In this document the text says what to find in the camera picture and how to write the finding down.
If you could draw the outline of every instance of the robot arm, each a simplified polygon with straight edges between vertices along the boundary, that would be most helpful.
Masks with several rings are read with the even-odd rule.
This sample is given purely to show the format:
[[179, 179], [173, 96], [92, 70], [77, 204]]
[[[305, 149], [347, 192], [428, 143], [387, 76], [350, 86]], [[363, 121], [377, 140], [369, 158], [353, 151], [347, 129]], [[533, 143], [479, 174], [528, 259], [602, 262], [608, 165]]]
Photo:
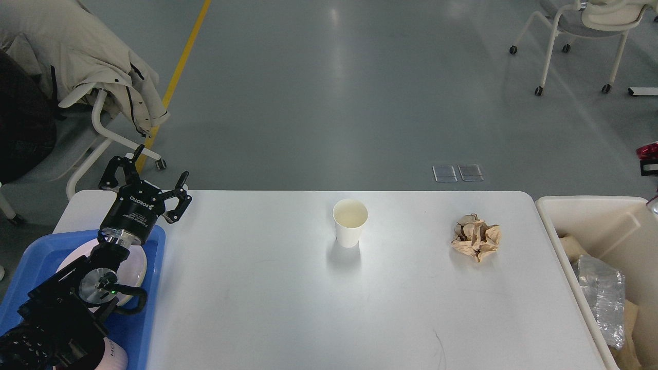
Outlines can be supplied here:
[[[111, 159], [99, 188], [116, 190], [117, 196], [99, 228], [98, 245], [89, 257], [79, 257], [28, 294], [18, 310], [23, 321], [0, 337], [0, 370], [68, 367], [104, 345], [108, 330], [103, 322], [110, 313], [132, 315], [143, 309], [146, 291], [118, 284], [116, 271], [131, 245], [146, 242], [158, 217], [179, 221], [192, 198], [184, 189], [187, 171], [168, 192], [142, 180], [134, 164], [142, 149], [139, 146], [132, 158]], [[116, 189], [114, 176], [120, 167], [126, 184]], [[167, 211], [165, 200], [170, 198], [178, 198], [178, 204]], [[117, 307], [119, 292], [137, 296], [137, 307]], [[98, 308], [92, 313], [91, 307]]]

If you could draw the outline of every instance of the beige coat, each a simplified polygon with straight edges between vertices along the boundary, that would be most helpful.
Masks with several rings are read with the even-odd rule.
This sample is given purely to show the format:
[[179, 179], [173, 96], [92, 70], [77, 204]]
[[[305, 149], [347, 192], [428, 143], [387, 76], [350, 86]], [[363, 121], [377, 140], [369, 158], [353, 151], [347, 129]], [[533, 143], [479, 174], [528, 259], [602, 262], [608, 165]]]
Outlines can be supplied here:
[[123, 113], [141, 134], [169, 118], [155, 89], [157, 73], [79, 1], [0, 1], [0, 48], [28, 74], [40, 75], [49, 97], [54, 72], [57, 101], [80, 84], [100, 82], [112, 98], [104, 109]]

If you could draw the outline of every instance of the white bin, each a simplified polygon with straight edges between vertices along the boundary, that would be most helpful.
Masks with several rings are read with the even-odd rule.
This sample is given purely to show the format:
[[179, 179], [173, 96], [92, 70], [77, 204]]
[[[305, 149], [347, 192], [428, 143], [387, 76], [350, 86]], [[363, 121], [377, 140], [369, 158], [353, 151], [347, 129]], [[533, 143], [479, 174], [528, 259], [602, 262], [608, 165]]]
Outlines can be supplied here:
[[592, 256], [626, 275], [626, 299], [640, 307], [633, 339], [640, 363], [658, 369], [658, 217], [634, 197], [556, 196], [537, 202], [548, 236], [606, 367], [616, 370], [559, 237], [572, 234]]

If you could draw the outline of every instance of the white paper cup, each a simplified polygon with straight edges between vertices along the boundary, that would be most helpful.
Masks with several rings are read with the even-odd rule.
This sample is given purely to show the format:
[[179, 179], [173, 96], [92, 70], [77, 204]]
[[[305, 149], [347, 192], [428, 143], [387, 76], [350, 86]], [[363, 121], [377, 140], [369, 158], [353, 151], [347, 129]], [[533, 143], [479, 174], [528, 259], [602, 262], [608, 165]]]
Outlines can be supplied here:
[[368, 219], [368, 209], [356, 199], [343, 199], [334, 206], [336, 239], [338, 243], [351, 248], [356, 246]]

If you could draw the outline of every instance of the white chair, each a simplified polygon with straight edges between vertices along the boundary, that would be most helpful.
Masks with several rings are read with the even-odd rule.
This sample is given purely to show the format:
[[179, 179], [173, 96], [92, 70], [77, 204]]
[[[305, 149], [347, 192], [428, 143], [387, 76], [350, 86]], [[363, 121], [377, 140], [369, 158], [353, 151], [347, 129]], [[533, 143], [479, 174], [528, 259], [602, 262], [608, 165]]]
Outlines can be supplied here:
[[[57, 122], [57, 142], [53, 151], [30, 172], [11, 184], [20, 185], [35, 182], [54, 181], [76, 168], [66, 183], [66, 196], [70, 200], [76, 193], [76, 185], [81, 177], [100, 158], [103, 152], [113, 142], [118, 142], [131, 151], [138, 144], [105, 128], [111, 122], [108, 114], [103, 113], [103, 105], [107, 92], [98, 88], [99, 84], [83, 84], [74, 89], [60, 103], [59, 107], [68, 108], [64, 111], [67, 119]], [[91, 124], [89, 124], [89, 106], [75, 104], [83, 96], [95, 93], [96, 100], [91, 108]], [[146, 156], [156, 160], [156, 167], [166, 168], [164, 159], [154, 151], [144, 149]], [[0, 192], [0, 211], [10, 223], [20, 225], [25, 220], [16, 214], [5, 197]]]
[[534, 19], [538, 19], [551, 30], [542, 81], [534, 92], [536, 96], [541, 96], [557, 36], [562, 33], [570, 36], [562, 48], [562, 52], [568, 53], [576, 38], [608, 38], [620, 35], [612, 72], [608, 83], [601, 89], [603, 93], [609, 93], [615, 82], [628, 31], [640, 23], [645, 9], [655, 7], [655, 3], [656, 0], [540, 0], [540, 6], [546, 14], [536, 11], [530, 15], [518, 38], [509, 48], [509, 53], [517, 53], [517, 45]]

